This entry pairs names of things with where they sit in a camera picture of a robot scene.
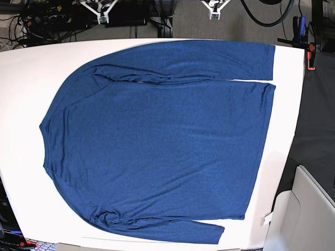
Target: blue long-sleeve shirt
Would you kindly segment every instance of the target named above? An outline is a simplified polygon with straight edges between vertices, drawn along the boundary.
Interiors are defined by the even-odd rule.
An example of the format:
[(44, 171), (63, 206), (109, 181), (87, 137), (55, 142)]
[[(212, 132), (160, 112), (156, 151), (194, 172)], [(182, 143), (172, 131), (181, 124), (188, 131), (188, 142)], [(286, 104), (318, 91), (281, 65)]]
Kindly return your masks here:
[(218, 243), (243, 219), (275, 87), (274, 46), (224, 41), (143, 45), (71, 74), (40, 129), (44, 167), (68, 205), (115, 234)]

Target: sleeve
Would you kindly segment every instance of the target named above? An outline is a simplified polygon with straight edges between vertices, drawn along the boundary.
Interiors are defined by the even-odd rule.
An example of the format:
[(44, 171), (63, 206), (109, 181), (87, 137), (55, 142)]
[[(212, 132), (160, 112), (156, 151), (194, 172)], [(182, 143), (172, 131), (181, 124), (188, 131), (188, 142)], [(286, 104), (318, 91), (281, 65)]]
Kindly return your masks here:
[(201, 80), (272, 80), (275, 46), (220, 40), (146, 44), (93, 60), (72, 73), (44, 120), (112, 81), (182, 84)]
[(80, 218), (110, 233), (155, 241), (218, 244), (225, 230), (222, 226), (191, 220), (142, 218), (125, 221), (119, 217), (116, 210), (106, 211), (98, 206), (92, 206), (82, 197), (89, 191), (79, 190), (78, 187), (73, 188), (51, 170), (47, 169), (47, 172), (60, 195)]
[(131, 225), (122, 223), (109, 232), (156, 241), (183, 242), (196, 244), (218, 244), (224, 228), (196, 221), (138, 219)]

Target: floor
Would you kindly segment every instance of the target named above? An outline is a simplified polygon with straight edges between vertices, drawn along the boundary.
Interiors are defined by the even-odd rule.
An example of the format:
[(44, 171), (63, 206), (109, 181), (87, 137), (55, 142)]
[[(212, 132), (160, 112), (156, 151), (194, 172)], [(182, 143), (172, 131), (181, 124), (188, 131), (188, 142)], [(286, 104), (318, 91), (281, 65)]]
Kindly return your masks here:
[[(263, 22), (273, 22), (280, 17), (279, 5), (264, 5), (259, 1), (246, 1), (254, 15)], [(289, 0), (282, 1), (282, 11), (285, 10)], [(306, 16), (307, 23), (311, 20), (311, 0), (301, 0), (301, 11)], [(284, 20), (286, 36), (289, 40), (293, 38), (292, 17), (300, 16), (298, 0), (295, 0), (289, 16)], [(0, 15), (0, 19), (10, 17)], [(0, 37), (8, 38), (8, 26), (10, 20), (0, 21)], [(78, 41), (97, 39), (134, 38), (134, 27), (105, 28), (96, 26), (86, 32), (77, 35)], [(148, 24), (138, 27), (138, 38), (155, 38), (157, 29)], [(222, 11), (220, 20), (209, 20), (206, 7), (199, 0), (179, 0), (174, 16), (175, 38), (197, 38), (197, 39), (221, 39), (248, 42), (261, 42), (269, 44), (280, 44), (277, 38), (285, 38), (282, 25), (272, 28), (264, 28), (255, 24), (246, 14), (242, 4), (238, 0), (232, 0)], [(12, 49), (13, 46), (7, 40), (0, 39), (2, 50)]]

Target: black cable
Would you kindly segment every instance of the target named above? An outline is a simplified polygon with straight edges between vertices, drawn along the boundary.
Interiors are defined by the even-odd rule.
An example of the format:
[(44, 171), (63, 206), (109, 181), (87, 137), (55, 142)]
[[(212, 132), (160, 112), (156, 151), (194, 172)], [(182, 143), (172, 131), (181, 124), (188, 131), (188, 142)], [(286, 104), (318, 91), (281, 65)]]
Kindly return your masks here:
[[(281, 11), (281, 16), (282, 16), (283, 15), (282, 14), (282, 2), (279, 3), (279, 10)], [(285, 32), (285, 27), (284, 27), (284, 22), (282, 22), (282, 26), (283, 26), (283, 32), (284, 32), (285, 39), (287, 40), (287, 36), (286, 36), (286, 32)]]
[(328, 21), (330, 21), (332, 25), (335, 26), (335, 22), (333, 22), (329, 17), (326, 17), (326, 19), (327, 19)]
[(57, 32), (57, 36), (58, 36), (59, 43), (62, 43), (61, 36), (59, 35), (59, 31)]
[(215, 6), (214, 6), (214, 11), (217, 12), (218, 11), (218, 5), (219, 5), (220, 1), (218, 1)]
[(16, 36), (16, 27), (19, 25), (19, 22), (20, 22), (20, 17), (17, 18), (17, 22), (16, 22), (16, 25), (14, 27), (14, 38), (20, 44), (20, 42), (19, 42), (19, 40), (17, 39), (17, 36)]
[(244, 1), (244, 0), (241, 0), (241, 3), (242, 3), (242, 5), (243, 5), (243, 7), (245, 8), (246, 12), (248, 13), (249, 17), (250, 17), (256, 24), (258, 24), (258, 25), (260, 25), (260, 26), (263, 26), (263, 27), (274, 27), (274, 26), (280, 24), (280, 23), (287, 17), (289, 11), (290, 11), (291, 8), (292, 8), (293, 2), (294, 2), (294, 0), (289, 0), (288, 5), (287, 5), (287, 7), (286, 7), (286, 10), (284, 11), (284, 14), (283, 14), (277, 21), (272, 22), (272, 23), (270, 23), (270, 24), (266, 24), (266, 23), (264, 23), (264, 22), (261, 22), (261, 21), (257, 20), (257, 19), (252, 15), (252, 13), (250, 12), (250, 10), (249, 10), (248, 6), (246, 5), (245, 1)]
[(311, 25), (312, 27), (312, 31), (313, 31), (313, 34), (314, 34), (314, 42), (315, 44), (318, 44), (319, 43), (319, 37), (318, 37), (318, 33), (316, 31), (316, 28), (314, 25)]
[(19, 15), (17, 15), (17, 16), (13, 16), (13, 17), (9, 17), (9, 18), (6, 18), (6, 19), (0, 19), (0, 21), (7, 21), (7, 20), (10, 20), (10, 19), (12, 19), (12, 18), (15, 18), (15, 17), (18, 17)]
[(311, 27), (312, 27), (312, 25), (311, 25), (311, 23), (309, 23), (308, 30), (312, 34), (312, 36), (315, 37), (314, 31), (311, 29)]
[(62, 43), (63, 40), (65, 40), (66, 38), (70, 38), (72, 37), (72, 31), (68, 31), (67, 33), (65, 33), (58, 41), (57, 43)]
[(166, 24), (162, 24), (162, 23), (160, 23), (160, 22), (156, 22), (156, 21), (152, 20), (151, 18), (149, 18), (149, 22), (154, 22), (155, 24), (163, 25), (163, 26), (166, 26), (166, 27), (168, 27), (169, 29), (171, 29), (170, 26), (168, 26), (168, 25), (166, 25)]
[[(21, 39), (21, 38), (24, 38), (24, 37), (26, 37), (27, 35), (24, 35), (24, 36), (21, 36), (21, 37), (18, 37), (17, 39)], [(8, 40), (8, 41), (10, 41), (10, 42), (16, 42), (16, 40), (12, 40), (12, 39), (9, 39), (9, 38), (4, 38), (4, 37), (0, 37), (0, 39), (6, 39), (6, 40)]]
[(159, 0), (159, 4), (161, 6), (161, 12), (162, 12), (162, 15), (160, 15), (160, 18), (161, 18), (161, 20), (163, 20), (163, 22), (165, 23), (165, 25), (168, 26), (168, 24), (166, 23), (166, 20), (165, 20), (166, 16), (165, 16), (165, 11), (163, 9), (163, 0)]
[(77, 35), (78, 35), (79, 33), (82, 33), (82, 32), (84, 32), (84, 31), (87, 31), (87, 30), (89, 30), (89, 29), (92, 29), (92, 28), (95, 27), (95, 26), (97, 26), (97, 25), (93, 25), (93, 26), (91, 26), (91, 27), (89, 27), (89, 28), (87, 28), (87, 29), (81, 30), (81, 31), (77, 32)]
[(39, 38), (39, 39), (43, 39), (44, 41), (45, 40), (55, 41), (55, 42), (58, 41), (56, 38), (52, 38), (48, 34), (46, 34), (44, 36), (41, 36), (41, 35), (35, 34), (34, 32), (31, 32), (29, 29), (27, 29), (27, 32), (28, 32), (28, 35), (34, 36), (34, 37)]
[(74, 37), (75, 37), (75, 41), (77, 42), (77, 35), (76, 35), (76, 33), (75, 33), (75, 30), (73, 31), (69, 31), (67, 34), (69, 34), (70, 33), (70, 39), (69, 39), (69, 43), (71, 43), (71, 40), (72, 40), (72, 36), (74, 35)]
[(299, 2), (298, 2), (298, 8), (299, 8), (300, 15), (303, 17), (302, 9), (300, 8), (300, 1), (301, 0), (299, 0)]
[(25, 24), (23, 23), (22, 28), (21, 28), (21, 33), (25, 35), (26, 33), (23, 31), (24, 28), (25, 28)]
[(12, 41), (10, 27), (12, 26), (13, 20), (14, 20), (14, 18), (10, 21), (9, 26), (8, 26), (8, 38), (9, 38), (10, 41)]
[(173, 16), (173, 5), (175, 0), (170, 1), (170, 10), (169, 10), (169, 16)]
[(21, 44), (16, 44), (13, 48), (12, 48), (12, 50), (14, 50), (14, 49), (16, 49), (17, 47), (19, 47)]

